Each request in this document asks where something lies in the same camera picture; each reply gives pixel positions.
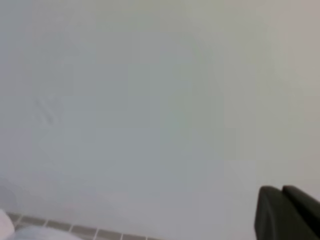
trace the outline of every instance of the black plastic object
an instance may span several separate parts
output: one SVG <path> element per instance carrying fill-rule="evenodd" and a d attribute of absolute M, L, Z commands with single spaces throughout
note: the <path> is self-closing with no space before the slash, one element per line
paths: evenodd
<path fill-rule="evenodd" d="M 320 238 L 320 203 L 295 186 L 284 186 L 282 192 L 294 205 L 306 224 Z"/>
<path fill-rule="evenodd" d="M 271 186 L 259 191 L 254 228 L 257 240 L 319 240 L 290 200 Z"/>

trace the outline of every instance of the white wall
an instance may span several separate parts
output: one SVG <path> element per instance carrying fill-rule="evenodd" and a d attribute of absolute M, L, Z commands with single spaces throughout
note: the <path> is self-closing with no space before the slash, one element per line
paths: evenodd
<path fill-rule="evenodd" d="M 0 1 L 0 205 L 254 239 L 259 186 L 320 198 L 317 0 Z"/>

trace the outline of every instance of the white cloth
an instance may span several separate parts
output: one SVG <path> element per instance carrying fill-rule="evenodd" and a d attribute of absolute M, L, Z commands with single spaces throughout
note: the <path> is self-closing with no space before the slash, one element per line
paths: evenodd
<path fill-rule="evenodd" d="M 0 209 L 0 240 L 5 240 L 15 232 L 15 227 L 8 215 Z"/>

